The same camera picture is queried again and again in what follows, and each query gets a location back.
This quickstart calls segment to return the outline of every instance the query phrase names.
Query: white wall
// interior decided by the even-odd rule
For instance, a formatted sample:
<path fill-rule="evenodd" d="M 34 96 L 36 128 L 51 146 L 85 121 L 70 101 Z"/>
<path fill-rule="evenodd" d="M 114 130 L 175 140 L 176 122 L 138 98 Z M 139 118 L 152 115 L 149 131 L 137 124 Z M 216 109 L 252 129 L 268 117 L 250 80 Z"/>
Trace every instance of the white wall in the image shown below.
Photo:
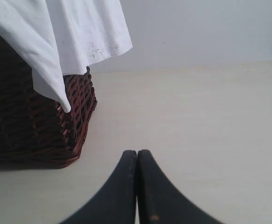
<path fill-rule="evenodd" d="M 92 72 L 272 60 L 272 0 L 121 0 L 133 49 Z"/>

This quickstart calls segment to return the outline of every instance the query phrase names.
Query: wicker basket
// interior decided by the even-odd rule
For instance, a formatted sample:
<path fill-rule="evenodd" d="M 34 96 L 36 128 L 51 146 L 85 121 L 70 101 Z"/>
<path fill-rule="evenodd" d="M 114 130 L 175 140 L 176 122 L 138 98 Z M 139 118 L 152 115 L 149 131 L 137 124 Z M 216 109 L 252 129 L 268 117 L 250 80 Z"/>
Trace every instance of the wicker basket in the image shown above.
<path fill-rule="evenodd" d="M 89 72 L 64 76 L 65 113 L 33 90 L 31 68 L 0 37 L 0 164 L 62 168 L 79 158 L 97 103 Z"/>

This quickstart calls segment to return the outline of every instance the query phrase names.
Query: white sheet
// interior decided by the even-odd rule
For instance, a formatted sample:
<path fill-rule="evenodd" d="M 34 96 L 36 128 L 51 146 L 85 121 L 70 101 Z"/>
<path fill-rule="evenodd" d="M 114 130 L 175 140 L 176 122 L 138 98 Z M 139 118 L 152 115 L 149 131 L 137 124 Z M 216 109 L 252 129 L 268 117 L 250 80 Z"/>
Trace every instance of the white sheet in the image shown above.
<path fill-rule="evenodd" d="M 34 89 L 66 112 L 62 75 L 132 47 L 119 0 L 0 0 L 0 35 L 31 66 Z"/>

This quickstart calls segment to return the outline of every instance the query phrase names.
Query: laundry basket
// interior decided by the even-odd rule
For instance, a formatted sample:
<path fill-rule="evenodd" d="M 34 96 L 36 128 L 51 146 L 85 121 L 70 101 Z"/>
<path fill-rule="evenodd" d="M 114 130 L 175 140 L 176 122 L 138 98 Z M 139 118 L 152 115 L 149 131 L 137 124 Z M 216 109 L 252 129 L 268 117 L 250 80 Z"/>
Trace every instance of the laundry basket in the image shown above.
<path fill-rule="evenodd" d="M 31 68 L 0 37 L 0 165 L 62 168 L 79 158 L 97 101 L 89 68 L 63 78 L 69 113 L 33 90 Z"/>

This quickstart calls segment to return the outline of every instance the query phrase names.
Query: dark brown wicker basket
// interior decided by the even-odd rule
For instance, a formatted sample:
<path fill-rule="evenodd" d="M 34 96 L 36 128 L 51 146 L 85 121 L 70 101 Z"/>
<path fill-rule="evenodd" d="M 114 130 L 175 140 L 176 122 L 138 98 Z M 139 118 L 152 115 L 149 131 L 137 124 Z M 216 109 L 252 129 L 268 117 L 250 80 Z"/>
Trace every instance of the dark brown wicker basket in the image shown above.
<path fill-rule="evenodd" d="M 0 164 L 62 168 L 79 158 L 97 104 L 89 72 L 64 76 L 65 113 L 33 90 L 31 68 L 0 37 Z"/>

